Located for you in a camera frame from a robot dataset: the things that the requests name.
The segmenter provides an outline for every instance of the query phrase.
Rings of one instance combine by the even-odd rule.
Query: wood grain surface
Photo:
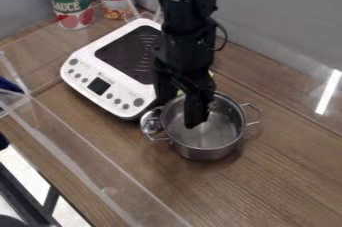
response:
[[[323,81],[234,45],[218,55],[214,72],[218,90],[239,103],[258,105],[263,117],[262,123],[249,128],[234,154],[212,163],[191,162],[167,143],[151,143],[138,123],[119,120],[61,82],[36,99],[194,226],[339,227],[341,113],[319,119],[311,112],[314,103],[307,104],[310,91]],[[253,112],[247,116],[254,120]],[[123,225],[57,155],[41,148],[8,117],[0,125],[19,151],[94,225]],[[49,131],[63,137],[53,127]],[[60,143],[74,146],[68,139]],[[95,182],[115,182],[115,173],[96,154],[78,147],[74,156]]]

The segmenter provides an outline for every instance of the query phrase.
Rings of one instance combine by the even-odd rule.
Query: cooktop control panel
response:
[[[138,19],[78,50],[60,75],[71,87],[108,112],[134,119],[156,99],[151,48],[160,24]]]

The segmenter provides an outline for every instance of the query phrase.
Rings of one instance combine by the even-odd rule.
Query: black cooking surface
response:
[[[151,49],[160,41],[160,31],[142,26],[95,52],[95,56],[140,83],[154,83]]]

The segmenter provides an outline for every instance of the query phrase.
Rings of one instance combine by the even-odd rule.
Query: wooden table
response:
[[[249,129],[243,146],[230,157],[212,163],[191,162],[168,144],[151,143],[138,123],[115,118],[53,79],[70,53],[122,24],[98,18],[95,25],[79,32],[47,27],[4,47],[7,55],[15,56],[12,65],[20,76],[36,88],[37,101],[191,225],[341,226],[341,84],[326,114],[317,115],[329,77],[314,78],[230,44],[212,67],[218,90],[262,108],[262,124]],[[92,224],[126,225],[63,160],[13,119],[5,117],[0,125],[20,153]],[[103,159],[87,155],[83,167],[91,172],[95,166],[87,165],[87,160]],[[106,163],[99,164],[103,172],[92,171],[94,178],[114,178]]]

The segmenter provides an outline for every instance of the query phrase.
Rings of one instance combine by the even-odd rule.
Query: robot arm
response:
[[[216,51],[219,25],[210,17],[218,9],[216,0],[159,0],[159,3],[164,24],[163,40],[154,49],[158,99],[164,104],[176,96],[178,89],[186,93],[184,124],[194,128],[207,121],[216,89],[208,74]]]

